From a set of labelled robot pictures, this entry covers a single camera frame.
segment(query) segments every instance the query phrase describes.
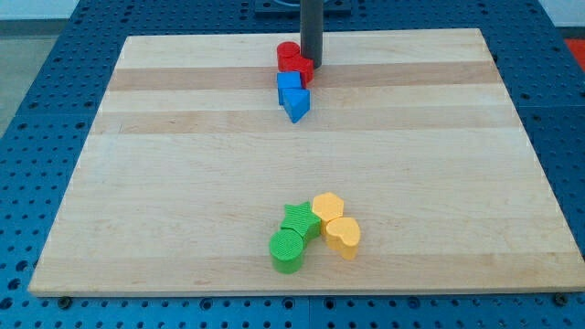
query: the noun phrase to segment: yellow hexagon block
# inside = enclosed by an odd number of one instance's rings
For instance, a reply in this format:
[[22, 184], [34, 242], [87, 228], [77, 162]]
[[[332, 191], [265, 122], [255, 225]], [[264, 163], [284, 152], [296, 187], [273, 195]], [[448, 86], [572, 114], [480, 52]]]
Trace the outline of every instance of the yellow hexagon block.
[[336, 218], [325, 228], [327, 247], [339, 251], [341, 257], [352, 260], [357, 254], [357, 245], [361, 239], [361, 231], [353, 218]]
[[325, 234], [327, 223], [344, 215], [344, 200], [331, 192], [313, 199], [312, 211], [321, 219], [321, 235]]

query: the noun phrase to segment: toy block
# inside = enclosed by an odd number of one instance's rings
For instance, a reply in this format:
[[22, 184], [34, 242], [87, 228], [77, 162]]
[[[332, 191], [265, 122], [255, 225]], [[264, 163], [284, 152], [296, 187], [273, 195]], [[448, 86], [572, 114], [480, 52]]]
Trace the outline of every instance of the toy block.
[[297, 232], [305, 247], [321, 234], [321, 219], [311, 211], [308, 201], [298, 206], [284, 205], [284, 214], [281, 228]]
[[282, 65], [285, 72], [299, 71], [301, 72], [301, 83], [303, 88], [307, 88], [307, 83], [313, 80], [314, 68], [313, 61], [308, 58], [304, 58], [301, 55], [293, 58], [287, 58], [284, 60]]
[[303, 266], [303, 238], [291, 230], [281, 229], [272, 235], [269, 243], [272, 267], [284, 274], [298, 271]]
[[344, 215], [344, 200], [331, 192], [323, 193], [313, 198], [312, 211], [321, 219], [321, 234], [324, 235], [327, 223]]
[[278, 70], [284, 72], [284, 61], [287, 58], [294, 58], [301, 55], [301, 47], [295, 42], [286, 41], [282, 42], [276, 48], [276, 58], [278, 60]]
[[282, 91], [285, 89], [302, 89], [300, 72], [279, 72], [276, 73], [276, 86], [278, 88], [278, 103], [284, 105]]
[[311, 92], [309, 90], [285, 89], [282, 91], [282, 98], [284, 109], [292, 123], [297, 123], [311, 109]]
[[327, 247], [339, 251], [345, 260], [356, 257], [360, 238], [359, 225], [353, 218], [336, 218], [327, 223], [325, 228]]

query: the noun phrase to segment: blue pegboard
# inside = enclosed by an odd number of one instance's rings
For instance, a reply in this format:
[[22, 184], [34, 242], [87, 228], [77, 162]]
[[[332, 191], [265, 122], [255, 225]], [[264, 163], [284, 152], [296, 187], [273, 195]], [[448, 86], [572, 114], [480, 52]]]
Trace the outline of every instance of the blue pegboard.
[[[585, 293], [37, 299], [27, 285], [129, 35], [298, 30], [251, 1], [81, 0], [0, 141], [0, 328], [585, 327]], [[327, 30], [479, 27], [585, 251], [585, 85], [536, 0], [354, 0]]]

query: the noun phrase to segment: wood grain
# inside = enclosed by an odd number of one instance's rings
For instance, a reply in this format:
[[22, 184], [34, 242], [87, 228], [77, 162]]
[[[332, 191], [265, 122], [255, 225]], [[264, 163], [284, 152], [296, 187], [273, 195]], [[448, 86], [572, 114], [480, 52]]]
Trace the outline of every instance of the wood grain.
[[[570, 292], [585, 263], [476, 29], [326, 34], [312, 109], [278, 106], [296, 35], [129, 37], [29, 290], [38, 296]], [[355, 260], [271, 268], [282, 205], [346, 201]]]

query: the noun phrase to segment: blue block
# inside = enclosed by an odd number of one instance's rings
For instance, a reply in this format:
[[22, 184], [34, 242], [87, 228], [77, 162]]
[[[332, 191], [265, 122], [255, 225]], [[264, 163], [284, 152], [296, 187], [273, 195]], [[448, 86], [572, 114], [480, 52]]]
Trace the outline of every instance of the blue block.
[[297, 123], [311, 109], [311, 92], [309, 90], [285, 89], [282, 91], [284, 109], [291, 118], [292, 123]]
[[278, 103], [284, 105], [282, 90], [302, 89], [301, 73], [297, 71], [276, 73], [276, 85], [278, 86]]

